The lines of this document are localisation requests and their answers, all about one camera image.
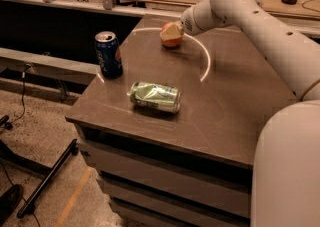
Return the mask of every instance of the blue soda can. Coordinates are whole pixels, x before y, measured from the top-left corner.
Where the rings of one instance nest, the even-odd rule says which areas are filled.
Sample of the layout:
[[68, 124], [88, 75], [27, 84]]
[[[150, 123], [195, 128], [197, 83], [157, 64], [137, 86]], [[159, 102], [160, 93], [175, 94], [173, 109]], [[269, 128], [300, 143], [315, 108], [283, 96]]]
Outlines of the blue soda can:
[[121, 76], [121, 53], [116, 35], [110, 31], [98, 33], [95, 36], [95, 49], [102, 74], [110, 79]]

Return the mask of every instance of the white robotic arm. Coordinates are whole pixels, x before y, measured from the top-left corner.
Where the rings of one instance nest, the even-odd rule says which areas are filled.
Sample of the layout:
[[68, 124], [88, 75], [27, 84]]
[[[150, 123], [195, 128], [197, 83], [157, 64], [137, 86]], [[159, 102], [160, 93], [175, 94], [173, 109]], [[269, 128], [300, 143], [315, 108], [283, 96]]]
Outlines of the white robotic arm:
[[239, 27], [294, 94], [320, 99], [320, 46], [259, 7], [261, 0], [205, 0], [181, 16], [184, 31], [196, 35], [230, 24]]
[[206, 0], [187, 9], [181, 22], [190, 35], [238, 26], [299, 99], [317, 99], [279, 111], [262, 130], [254, 161], [251, 226], [318, 227], [320, 45], [257, 2]]

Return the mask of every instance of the can top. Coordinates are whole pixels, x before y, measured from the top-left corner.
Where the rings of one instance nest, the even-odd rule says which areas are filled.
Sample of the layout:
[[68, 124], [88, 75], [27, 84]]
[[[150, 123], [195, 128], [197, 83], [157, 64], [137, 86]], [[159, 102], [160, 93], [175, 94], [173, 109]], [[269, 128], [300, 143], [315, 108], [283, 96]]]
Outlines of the can top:
[[95, 36], [95, 39], [98, 42], [110, 42], [114, 40], [115, 37], [116, 35], [111, 31], [102, 31]]

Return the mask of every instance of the soda can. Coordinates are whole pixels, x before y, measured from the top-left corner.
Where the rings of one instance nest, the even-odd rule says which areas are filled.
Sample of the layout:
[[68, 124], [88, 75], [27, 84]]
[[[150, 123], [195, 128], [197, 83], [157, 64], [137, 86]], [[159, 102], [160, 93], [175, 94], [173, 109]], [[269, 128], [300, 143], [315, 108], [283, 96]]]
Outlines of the soda can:
[[95, 49], [102, 74], [106, 78], [122, 75], [122, 62], [119, 41], [110, 31], [103, 31], [95, 36]]
[[130, 90], [134, 105], [177, 113], [180, 109], [181, 91], [176, 87], [155, 83], [135, 82]]

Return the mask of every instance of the concrete floor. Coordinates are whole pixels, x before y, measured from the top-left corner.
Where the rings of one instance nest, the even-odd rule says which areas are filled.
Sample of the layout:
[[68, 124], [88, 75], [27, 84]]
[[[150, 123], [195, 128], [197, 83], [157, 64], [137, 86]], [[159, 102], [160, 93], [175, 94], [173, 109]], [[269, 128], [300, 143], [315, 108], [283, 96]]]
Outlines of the concrete floor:
[[[0, 117], [8, 115], [13, 121], [20, 116], [23, 111], [21, 95], [21, 81], [0, 78]], [[70, 93], [69, 98], [61, 103], [58, 89], [26, 83], [25, 114], [13, 123], [12, 130], [1, 128], [0, 139], [15, 153], [53, 166], [72, 139], [78, 137], [73, 124], [66, 122], [64, 115], [79, 96]], [[23, 186], [24, 198], [28, 198], [40, 179], [6, 162], [4, 166], [12, 182]], [[144, 226], [111, 211], [109, 197], [100, 190], [96, 177], [97, 172], [87, 167], [80, 153], [69, 156], [36, 202], [35, 215], [40, 226]], [[0, 165], [0, 195], [9, 187]], [[33, 215], [26, 215], [23, 219], [16, 217], [22, 206], [23, 202], [4, 227], [38, 226]]]

